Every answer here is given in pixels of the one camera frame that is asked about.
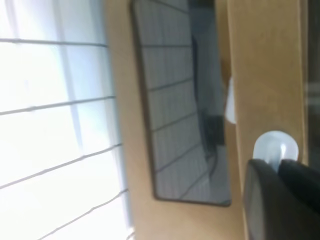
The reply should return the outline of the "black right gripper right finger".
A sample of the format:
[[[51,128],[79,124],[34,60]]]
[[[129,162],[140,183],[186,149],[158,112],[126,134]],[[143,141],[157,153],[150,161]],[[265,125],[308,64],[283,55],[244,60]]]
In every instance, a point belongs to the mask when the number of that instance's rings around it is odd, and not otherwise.
[[[282,160],[278,176],[284,189],[277,204],[279,240],[320,238],[320,173],[298,161]]]

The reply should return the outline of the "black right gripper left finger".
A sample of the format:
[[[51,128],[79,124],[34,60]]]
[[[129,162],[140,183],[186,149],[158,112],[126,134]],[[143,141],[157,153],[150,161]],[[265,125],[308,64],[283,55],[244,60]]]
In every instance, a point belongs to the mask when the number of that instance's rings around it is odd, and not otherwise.
[[[287,190],[265,161],[247,163],[243,192],[250,240],[302,240],[303,205]]]

